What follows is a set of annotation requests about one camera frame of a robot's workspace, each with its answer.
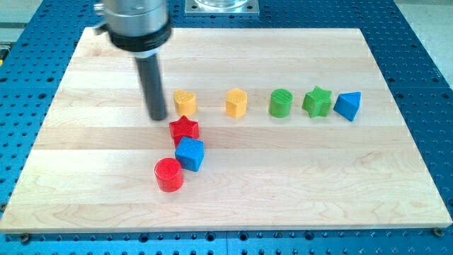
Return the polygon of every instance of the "green block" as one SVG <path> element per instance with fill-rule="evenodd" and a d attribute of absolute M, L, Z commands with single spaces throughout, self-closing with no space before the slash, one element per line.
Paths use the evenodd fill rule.
<path fill-rule="evenodd" d="M 288 116 L 291 111 L 292 94 L 286 89 L 275 89 L 270 95 L 269 113 L 277 118 Z"/>
<path fill-rule="evenodd" d="M 310 118 L 316 116 L 326 117 L 332 106 L 331 95 L 332 91 L 323 90 L 315 86 L 313 91 L 305 94 L 302 109 L 309 113 Z"/>

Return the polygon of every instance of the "wooden board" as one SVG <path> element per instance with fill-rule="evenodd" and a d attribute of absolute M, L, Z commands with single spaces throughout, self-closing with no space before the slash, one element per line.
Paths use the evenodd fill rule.
<path fill-rule="evenodd" d="M 170 115 L 147 116 L 133 59 L 84 31 L 6 212 L 4 232 L 446 227 L 452 222 L 357 29 L 180 29 L 161 49 Z M 350 123 L 307 117 L 319 85 L 361 91 Z M 248 92 L 248 113 L 224 113 Z M 270 92 L 294 94 L 268 115 Z M 154 165 L 172 157 L 175 89 L 197 94 L 205 160 L 161 192 Z"/>

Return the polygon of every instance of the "red block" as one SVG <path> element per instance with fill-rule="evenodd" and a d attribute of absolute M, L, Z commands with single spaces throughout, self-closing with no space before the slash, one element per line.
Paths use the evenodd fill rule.
<path fill-rule="evenodd" d="M 183 170 L 178 160 L 161 159 L 154 167 L 157 185 L 164 192 L 177 191 L 183 185 Z"/>
<path fill-rule="evenodd" d="M 183 137 L 198 139 L 200 131 L 198 129 L 198 122 L 191 121 L 183 115 L 179 120 L 170 122 L 170 135 L 175 142 L 175 148 Z"/>

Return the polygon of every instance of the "blue cube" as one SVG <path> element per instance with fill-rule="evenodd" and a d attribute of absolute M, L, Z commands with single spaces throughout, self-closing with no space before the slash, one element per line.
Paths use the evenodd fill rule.
<path fill-rule="evenodd" d="M 205 157 L 205 146 L 202 141 L 183 137 L 175 151 L 175 158 L 184 169 L 198 171 Z"/>
<path fill-rule="evenodd" d="M 341 114 L 349 121 L 353 121 L 360 108 L 362 93 L 342 93 L 338 96 L 333 110 Z"/>

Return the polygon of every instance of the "yellow hexagonal block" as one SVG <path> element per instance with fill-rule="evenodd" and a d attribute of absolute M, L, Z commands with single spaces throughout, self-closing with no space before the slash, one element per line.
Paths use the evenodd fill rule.
<path fill-rule="evenodd" d="M 247 112 L 247 92 L 232 89 L 226 93 L 226 114 L 239 118 Z"/>
<path fill-rule="evenodd" d="M 176 89 L 173 93 L 175 109 L 179 116 L 190 116 L 197 111 L 197 98 L 195 93 Z"/>

